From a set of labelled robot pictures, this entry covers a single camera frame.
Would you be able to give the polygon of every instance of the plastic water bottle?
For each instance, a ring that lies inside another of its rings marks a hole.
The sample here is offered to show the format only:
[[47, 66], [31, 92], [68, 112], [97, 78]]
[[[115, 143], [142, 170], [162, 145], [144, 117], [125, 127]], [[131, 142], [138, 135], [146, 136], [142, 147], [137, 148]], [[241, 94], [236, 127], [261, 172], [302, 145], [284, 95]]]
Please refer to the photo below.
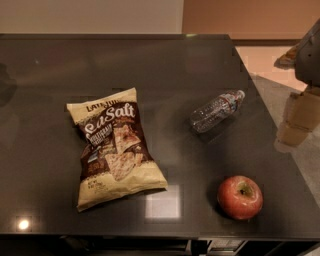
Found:
[[228, 91], [218, 96], [191, 113], [191, 126], [198, 133], [209, 131], [239, 109], [244, 97], [245, 93], [241, 90]]

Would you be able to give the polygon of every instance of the white surface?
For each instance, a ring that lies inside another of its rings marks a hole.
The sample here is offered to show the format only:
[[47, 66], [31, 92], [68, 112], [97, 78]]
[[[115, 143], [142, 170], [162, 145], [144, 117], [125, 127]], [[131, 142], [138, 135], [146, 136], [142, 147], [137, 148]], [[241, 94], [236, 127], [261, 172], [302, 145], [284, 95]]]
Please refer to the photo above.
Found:
[[181, 33], [183, 0], [1, 0], [0, 33]]
[[306, 85], [295, 77], [294, 69], [274, 67], [275, 61], [285, 54], [290, 46], [241, 46], [236, 47], [247, 70], [282, 85], [303, 91]]

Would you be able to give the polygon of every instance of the floor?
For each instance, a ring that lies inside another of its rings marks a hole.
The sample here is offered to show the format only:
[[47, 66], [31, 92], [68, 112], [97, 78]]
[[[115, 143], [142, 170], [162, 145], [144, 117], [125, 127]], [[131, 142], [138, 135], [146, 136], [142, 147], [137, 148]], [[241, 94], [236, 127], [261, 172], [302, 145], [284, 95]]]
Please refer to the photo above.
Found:
[[[276, 60], [285, 54], [291, 46], [281, 47], [237, 47], [237, 51], [253, 78], [275, 124], [282, 121], [285, 102], [291, 92], [302, 92], [306, 85], [295, 78], [294, 69], [275, 67]], [[309, 185], [311, 193], [320, 207], [320, 127], [292, 152], [301, 173]], [[320, 256], [320, 248], [306, 256]]]

